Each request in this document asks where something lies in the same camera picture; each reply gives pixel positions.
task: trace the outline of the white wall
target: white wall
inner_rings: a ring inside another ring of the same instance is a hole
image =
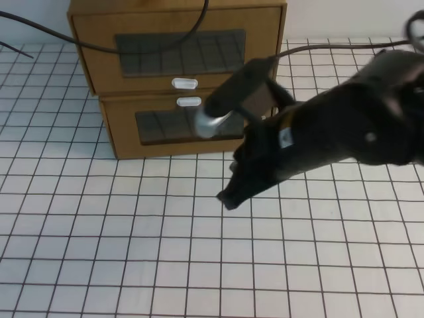
[[[70,35],[66,19],[69,2],[0,0],[0,10]],[[423,0],[288,0],[288,3],[288,38],[399,36],[405,20],[415,11],[424,9]],[[57,42],[51,36],[5,19],[0,19],[0,41],[11,44]]]

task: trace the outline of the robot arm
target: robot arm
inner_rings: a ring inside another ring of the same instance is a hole
[[[347,82],[304,103],[269,79],[272,59],[249,62],[206,101],[196,118],[213,136],[239,113],[249,122],[233,176],[218,198],[227,209],[290,177],[356,158],[371,165],[424,164],[424,55],[382,51]],[[261,120],[243,101],[266,86],[278,113]]]

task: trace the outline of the drawer window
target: drawer window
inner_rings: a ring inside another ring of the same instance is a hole
[[[175,111],[143,111],[135,114],[140,142],[143,145],[176,144],[204,141],[194,129],[197,107],[178,108]],[[243,138],[244,121],[237,114],[223,124],[212,140]]]
[[[159,50],[185,33],[118,34],[117,48],[127,52]],[[176,76],[230,73],[244,65],[245,30],[199,31],[180,47],[160,54],[121,54],[123,76]]]

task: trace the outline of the drawer handle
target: drawer handle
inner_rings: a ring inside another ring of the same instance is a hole
[[[196,89],[199,82],[196,79],[190,78],[174,78],[172,80],[172,86],[176,89]]]
[[[196,107],[201,105],[200,97],[180,97],[177,99],[177,105],[180,107]]]

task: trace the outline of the cord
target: cord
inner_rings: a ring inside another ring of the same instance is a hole
[[[202,12],[201,12],[200,17],[197,20],[196,24],[182,38],[175,41],[174,43],[169,44],[168,46],[161,48],[160,50],[148,51],[148,52],[125,52],[125,51],[115,50],[114,48],[104,48],[102,46],[97,46],[95,44],[81,42],[81,41],[75,40],[75,39],[73,39],[69,36],[66,36],[64,34],[61,34],[59,32],[56,32],[56,31],[51,30],[49,28],[46,28],[45,26],[39,25],[38,23],[24,19],[24,18],[19,17],[17,15],[12,15],[11,13],[6,13],[4,11],[0,11],[0,17],[5,17],[7,19],[11,19],[11,20],[14,20],[14,21],[18,21],[20,23],[24,23],[24,24],[26,24],[30,27],[36,28],[38,30],[41,30],[42,32],[48,33],[52,36],[55,36],[57,38],[60,38],[62,40],[70,42],[70,43],[74,43],[75,45],[78,45],[78,46],[81,46],[81,47],[84,47],[84,48],[89,48],[89,49],[92,49],[92,50],[96,50],[96,51],[100,51],[100,52],[104,52],[104,53],[110,53],[110,54],[137,54],[137,55],[140,55],[140,54],[157,54],[157,53],[166,52],[166,51],[172,50],[173,48],[178,47],[181,44],[183,44],[185,41],[190,39],[197,32],[197,30],[199,29],[200,25],[202,24],[202,22],[205,18],[205,15],[206,15],[208,8],[209,8],[209,0],[205,0]],[[413,31],[412,31],[412,24],[414,22],[418,21],[418,20],[424,21],[424,10],[416,12],[407,21],[406,27],[405,27],[405,33],[406,33],[407,40],[401,40],[401,41],[390,42],[390,43],[380,43],[380,44],[312,44],[312,45],[305,45],[305,46],[299,46],[297,48],[292,48],[292,49],[286,50],[284,52],[281,52],[279,54],[276,54],[274,56],[270,56],[269,58],[272,58],[272,59],[282,58],[282,57],[290,55],[290,54],[303,52],[303,51],[307,51],[307,50],[317,50],[317,49],[358,50],[358,49],[370,49],[370,48],[371,49],[373,49],[373,48],[388,48],[388,47],[392,47],[392,46],[400,46],[400,45],[406,45],[406,44],[410,44],[417,51],[424,53],[424,45],[421,43],[421,40],[424,39],[424,36],[416,37],[414,35]],[[9,46],[8,44],[5,44],[3,42],[0,42],[0,45],[3,45],[7,48],[10,48],[11,50],[18,52],[19,54],[23,54],[25,56],[33,58],[32,56],[30,56],[30,55],[28,55],[28,54],[26,54],[26,53],[24,53],[20,50],[17,50],[16,48],[13,48],[12,46]]]
[[[100,51],[100,52],[104,52],[104,53],[110,53],[110,54],[119,54],[119,55],[124,55],[124,54],[137,54],[137,55],[145,55],[145,54],[157,54],[157,53],[163,53],[163,52],[167,52],[169,50],[172,50],[174,48],[179,47],[181,44],[183,44],[185,41],[189,40],[199,29],[199,27],[201,26],[203,20],[205,19],[207,10],[209,8],[209,0],[204,0],[204,4],[203,4],[203,8],[201,11],[201,14],[197,20],[197,22],[194,24],[193,28],[187,32],[183,37],[181,37],[179,40],[159,49],[159,50],[152,50],[152,51],[148,51],[148,52],[126,52],[126,51],[120,51],[120,50],[116,50],[114,48],[105,48],[102,46],[98,46],[95,44],[91,44],[91,43],[86,43],[86,42],[82,42],[82,41],[78,41],[74,38],[71,38],[70,36],[66,36],[62,33],[56,32],[50,28],[46,28],[45,26],[42,26],[38,23],[32,22],[30,20],[27,20],[25,18],[22,18],[18,15],[13,15],[11,13],[7,13],[4,11],[0,11],[0,17],[6,18],[6,19],[11,19],[20,23],[23,23],[25,25],[28,25],[32,28],[36,28],[42,32],[45,32],[47,34],[50,34],[52,36],[55,36],[56,38],[60,38],[61,40],[65,40],[66,42],[69,43],[73,43],[75,45],[81,46],[83,48],[89,48],[92,50],[96,50],[96,51]],[[6,46],[7,48],[10,48],[11,50],[14,50],[15,52],[18,52],[19,54],[24,54],[22,51],[17,50],[16,48],[13,48],[12,46],[9,45],[5,45],[4,43],[0,42],[0,45]]]

